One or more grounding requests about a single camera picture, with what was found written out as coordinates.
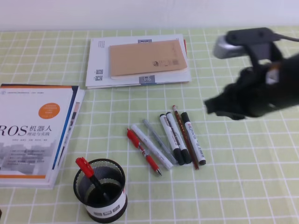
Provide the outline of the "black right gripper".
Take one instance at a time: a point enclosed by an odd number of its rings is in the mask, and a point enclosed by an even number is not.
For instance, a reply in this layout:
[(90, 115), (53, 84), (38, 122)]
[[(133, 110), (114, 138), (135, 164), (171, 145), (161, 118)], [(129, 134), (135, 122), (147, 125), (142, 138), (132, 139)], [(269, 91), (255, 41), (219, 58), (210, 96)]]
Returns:
[(208, 114), (241, 120), (258, 118), (270, 112), (299, 104), (299, 56), (293, 55), (275, 63), (241, 70), (235, 83), (223, 92), (205, 100)]

